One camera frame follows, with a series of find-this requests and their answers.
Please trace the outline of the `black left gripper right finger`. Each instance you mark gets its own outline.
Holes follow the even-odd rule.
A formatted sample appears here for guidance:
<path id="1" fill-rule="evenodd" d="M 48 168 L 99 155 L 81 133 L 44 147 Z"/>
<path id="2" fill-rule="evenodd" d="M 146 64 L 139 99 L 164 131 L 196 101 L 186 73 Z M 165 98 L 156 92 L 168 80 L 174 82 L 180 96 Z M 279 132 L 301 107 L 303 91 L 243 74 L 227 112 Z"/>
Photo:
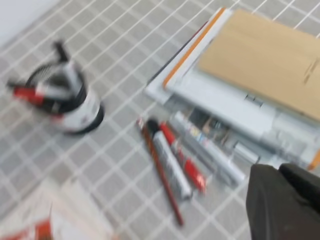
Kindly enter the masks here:
<path id="1" fill-rule="evenodd" d="M 312 208 L 320 212 L 320 178 L 291 163 L 283 163 L 279 172 Z"/>

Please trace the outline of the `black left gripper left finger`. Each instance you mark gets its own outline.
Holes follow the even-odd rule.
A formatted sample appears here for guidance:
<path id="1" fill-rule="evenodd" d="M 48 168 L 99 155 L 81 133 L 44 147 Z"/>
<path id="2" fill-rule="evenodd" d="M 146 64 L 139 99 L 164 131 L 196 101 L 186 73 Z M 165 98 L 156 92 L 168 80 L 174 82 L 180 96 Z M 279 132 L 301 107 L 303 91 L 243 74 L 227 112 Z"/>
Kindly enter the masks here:
<path id="1" fill-rule="evenodd" d="M 251 238 L 318 240 L 320 212 L 296 192 L 279 168 L 254 164 L 250 169 L 246 213 Z"/>

